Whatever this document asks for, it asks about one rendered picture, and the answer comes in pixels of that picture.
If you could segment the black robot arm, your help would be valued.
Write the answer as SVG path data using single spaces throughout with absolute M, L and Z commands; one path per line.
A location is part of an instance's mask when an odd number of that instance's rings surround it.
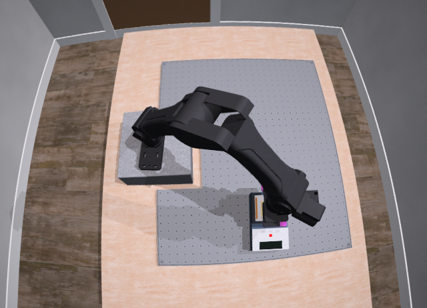
M 133 137 L 141 141 L 138 167 L 159 171 L 170 135 L 189 147 L 224 151 L 259 181 L 270 205 L 281 211 L 277 215 L 292 214 L 313 227 L 326 209 L 318 190 L 306 191 L 306 174 L 286 165 L 264 141 L 248 116 L 253 107 L 247 97 L 207 87 L 197 87 L 171 107 L 146 107 L 132 126 Z M 220 113 L 233 112 L 238 114 L 214 125 Z

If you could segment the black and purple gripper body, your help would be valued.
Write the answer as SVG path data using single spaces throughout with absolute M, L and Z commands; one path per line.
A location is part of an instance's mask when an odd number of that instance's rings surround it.
M 288 221 L 288 215 L 277 215 L 281 211 L 275 210 L 270 205 L 270 199 L 267 198 L 266 194 L 267 193 L 264 192 L 264 202 L 262 203 L 263 226 L 279 227 L 280 222 Z

